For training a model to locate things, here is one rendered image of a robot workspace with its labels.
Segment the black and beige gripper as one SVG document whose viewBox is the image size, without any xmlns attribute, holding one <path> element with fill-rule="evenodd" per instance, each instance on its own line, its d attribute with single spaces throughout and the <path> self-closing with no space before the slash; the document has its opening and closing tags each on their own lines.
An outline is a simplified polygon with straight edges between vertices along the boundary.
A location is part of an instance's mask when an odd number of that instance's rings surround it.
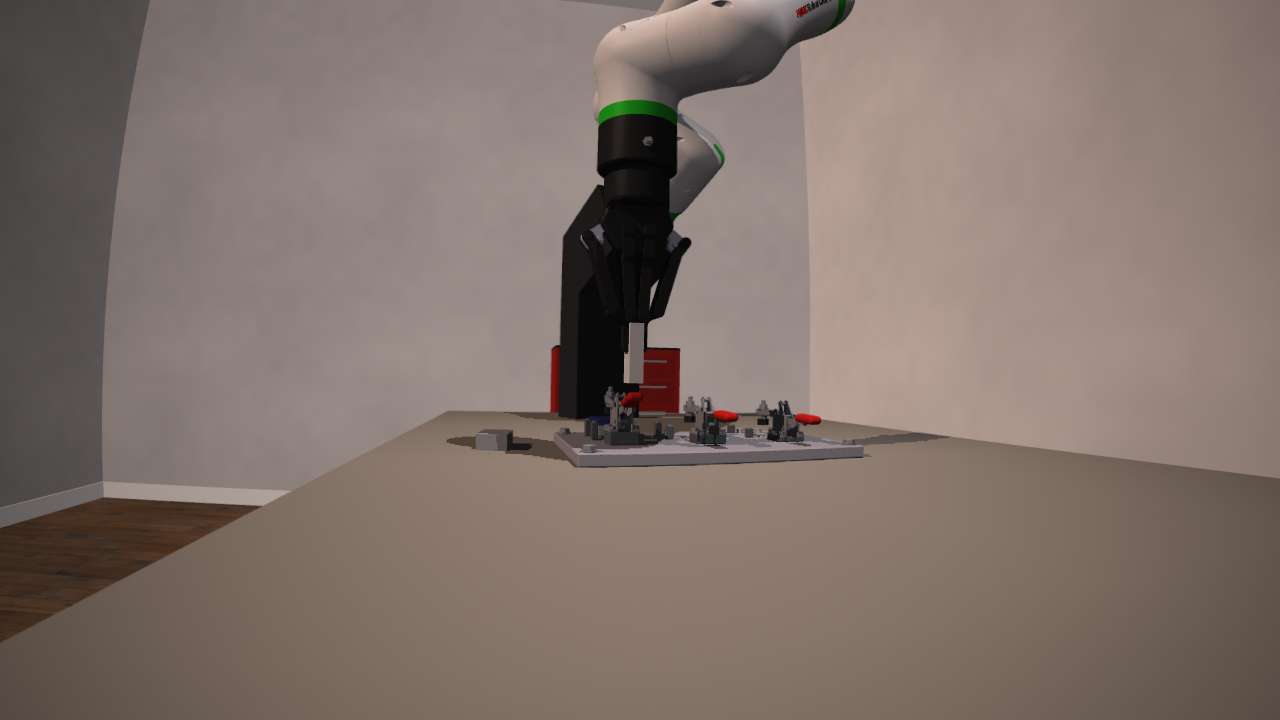
<svg viewBox="0 0 1280 720">
<path fill-rule="evenodd" d="M 602 234 L 617 252 L 620 304 L 602 247 Z M 669 252 L 650 307 L 654 252 L 666 240 Z M 684 238 L 673 231 L 667 176 L 641 168 L 614 170 L 605 176 L 602 217 L 598 225 L 582 232 L 580 243 L 593 264 L 605 316 L 621 324 L 625 383 L 643 383 L 648 323 L 664 316 L 681 258 L 691 246 L 689 237 Z"/>
</svg>

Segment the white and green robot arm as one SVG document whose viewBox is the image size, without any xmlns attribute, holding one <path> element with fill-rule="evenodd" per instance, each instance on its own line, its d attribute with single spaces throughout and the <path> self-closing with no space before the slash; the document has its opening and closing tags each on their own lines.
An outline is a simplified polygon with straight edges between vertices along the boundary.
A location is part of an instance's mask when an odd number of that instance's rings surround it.
<svg viewBox="0 0 1280 720">
<path fill-rule="evenodd" d="M 598 174 L 663 173 L 675 222 L 724 164 L 719 141 L 677 111 L 680 100 L 756 83 L 791 46 L 842 23 L 854 3 L 666 0 L 657 15 L 611 29 L 593 61 Z"/>
</svg>

